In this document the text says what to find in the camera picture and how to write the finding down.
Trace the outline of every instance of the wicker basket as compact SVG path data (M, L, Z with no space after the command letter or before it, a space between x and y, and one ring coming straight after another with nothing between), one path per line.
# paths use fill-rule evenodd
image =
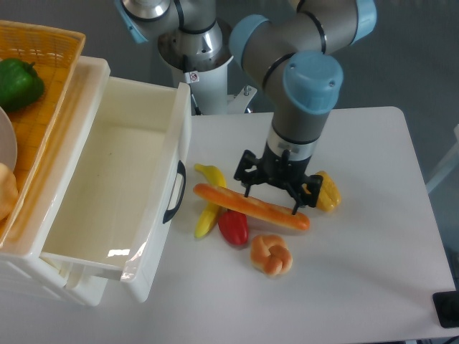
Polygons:
M33 182L84 44L85 35L79 32L0 20L0 59L35 62L45 87L38 101L8 113L18 143L14 175L19 199L9 217L0 221L2 237L14 223Z

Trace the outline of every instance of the white plate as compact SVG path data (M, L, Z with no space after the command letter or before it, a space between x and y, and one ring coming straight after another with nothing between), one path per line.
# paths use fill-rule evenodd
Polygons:
M4 163L13 171L16 159L17 141L13 125L0 107L0 163Z

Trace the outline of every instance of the yellow banana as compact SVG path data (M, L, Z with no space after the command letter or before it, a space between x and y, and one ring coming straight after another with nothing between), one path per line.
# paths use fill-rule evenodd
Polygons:
M227 187L227 181L224 179L223 173L216 166L212 165L201 165L197 163L194 165L196 171L201 172L206 177L209 184Z
M194 165L194 169L204 174L204 177L210 184L223 186L226 188L227 181L224 178L223 173L218 169L218 167L206 166L197 163L196 165ZM214 228L214 226L218 222L221 208L221 206L218 206L213 203L207 204L206 208L201 213L201 216L199 217L199 220L196 224L196 228L194 230L194 236L196 238L203 237L204 235L209 233L209 231L212 228Z

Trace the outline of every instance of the bread roll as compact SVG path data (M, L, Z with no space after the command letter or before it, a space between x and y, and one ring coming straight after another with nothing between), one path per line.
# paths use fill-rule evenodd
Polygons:
M12 212L18 195L16 177L13 171L0 163L0 221Z
M292 267L292 254L278 235L257 235L251 247L250 261L268 276L285 274Z

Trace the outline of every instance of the red pepper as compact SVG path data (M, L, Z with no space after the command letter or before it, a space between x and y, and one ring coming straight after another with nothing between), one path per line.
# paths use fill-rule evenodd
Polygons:
M228 210L220 216L218 227L223 237L232 245L243 245L249 239L247 217L237 211Z

